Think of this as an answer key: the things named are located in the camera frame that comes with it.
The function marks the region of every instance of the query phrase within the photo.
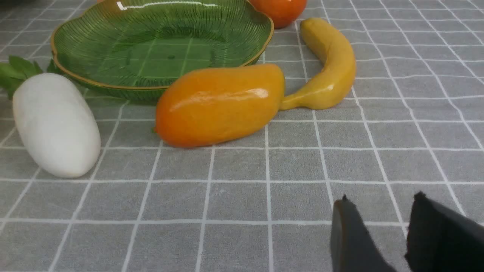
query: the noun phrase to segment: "mango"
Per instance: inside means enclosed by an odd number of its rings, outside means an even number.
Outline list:
[[[194,70],[160,97],[155,131],[179,148],[242,138],[274,118],[284,92],[284,73],[275,64]]]

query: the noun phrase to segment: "table surface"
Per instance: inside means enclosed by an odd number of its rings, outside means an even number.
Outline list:
[[[0,60],[43,67],[49,36],[92,0],[0,9]],[[29,157],[0,96],[0,271],[331,271],[332,203],[357,204],[400,272],[413,195],[484,223],[484,1],[309,0],[351,42],[354,89],[323,111],[279,113],[264,129],[194,150],[149,133],[154,107],[82,90],[102,155],[78,180]],[[294,92],[321,70],[298,23],[260,62]]]

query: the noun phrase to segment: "yellow banana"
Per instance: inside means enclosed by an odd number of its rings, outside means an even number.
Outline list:
[[[306,19],[301,22],[300,29],[302,39],[324,68],[297,92],[284,97],[279,110],[333,107],[353,86],[356,76],[353,48],[340,31],[323,19]]]

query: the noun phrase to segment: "green glass plate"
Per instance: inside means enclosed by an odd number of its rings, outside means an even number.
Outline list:
[[[273,21],[246,0],[105,0],[57,27],[57,67],[79,84],[156,101],[183,74],[257,62]]]

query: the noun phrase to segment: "orange tomato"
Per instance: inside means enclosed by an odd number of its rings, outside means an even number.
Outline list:
[[[274,21],[277,29],[294,22],[306,8],[307,0],[249,0],[256,10]]]
[[[191,71],[160,97],[155,131],[181,148],[242,138],[277,114],[284,90],[284,74],[275,64]]]

